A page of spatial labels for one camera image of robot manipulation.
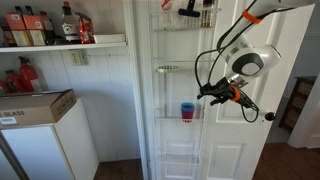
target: white door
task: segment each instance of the white door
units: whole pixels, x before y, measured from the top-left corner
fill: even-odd
[[[152,9],[155,3],[148,4],[143,1],[135,4],[152,179],[252,178],[271,122],[265,121],[264,117],[260,116],[255,123],[249,124],[243,119],[238,104],[227,102],[210,107],[207,101],[206,106],[203,106],[206,107],[203,138],[199,139],[197,132],[201,129],[201,125],[198,125],[202,123],[201,111],[199,121],[193,121],[190,125],[181,125],[181,121],[175,119],[179,115],[178,105],[185,100],[193,101],[184,94],[190,95],[197,88],[192,83],[194,77],[190,74],[174,73],[153,75],[157,67],[163,65],[184,67],[189,63],[186,61],[195,59],[194,54],[199,54],[208,45],[210,46],[209,38],[216,44],[217,39],[232,26],[251,2],[251,0],[219,1],[222,11],[217,15],[214,38],[205,36],[203,32],[199,32],[198,35],[190,31],[154,33],[153,28],[149,32],[146,28],[148,22],[151,24],[150,27],[154,27],[154,22],[150,21],[152,15],[149,19],[150,12],[146,9],[150,7]],[[276,112],[312,10],[313,6],[309,6],[269,16],[249,32],[249,42],[255,46],[272,44],[283,58],[268,74],[243,88],[261,111]],[[160,41],[165,39],[170,42],[168,46],[160,46]],[[176,60],[183,60],[184,63],[171,62],[174,60],[173,57]],[[227,71],[224,60],[220,59],[211,78],[212,84],[220,80]],[[252,118],[250,115],[253,114],[250,113],[248,111],[247,116]]]

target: shelf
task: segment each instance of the shelf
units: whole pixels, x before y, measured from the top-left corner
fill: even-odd
[[[174,117],[159,117],[156,118],[156,121],[161,124],[181,129],[201,129],[204,122],[203,119],[181,119]]]
[[[198,63],[198,72],[209,72],[213,61],[201,61]],[[160,61],[155,60],[155,71],[159,74],[194,73],[194,61]]]
[[[30,46],[30,47],[5,47],[0,48],[0,53],[9,52],[31,52],[31,51],[57,51],[69,49],[91,49],[127,46],[126,42],[106,43],[106,44],[75,44],[75,45],[58,45],[58,46]]]
[[[159,163],[185,164],[185,165],[201,164],[201,160],[197,156],[161,154],[158,156],[157,159]]]
[[[181,16],[178,11],[161,11],[151,13],[153,31],[176,31],[193,29],[212,29],[215,27],[216,14],[220,8],[195,10],[200,17]]]

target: robotic arm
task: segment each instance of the robotic arm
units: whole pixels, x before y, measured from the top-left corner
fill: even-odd
[[[254,109],[258,114],[259,108],[240,89],[251,80],[268,72],[280,62],[281,55],[272,45],[262,47],[251,45],[245,33],[250,30],[251,25],[258,24],[271,13],[287,11],[319,1],[254,0],[238,21],[219,39],[217,44],[219,56],[221,55],[226,60],[231,71],[216,85],[211,85],[208,82],[201,86],[198,99],[206,95],[214,96],[216,99],[210,103],[211,105],[223,104],[232,100],[241,104],[242,108]]]

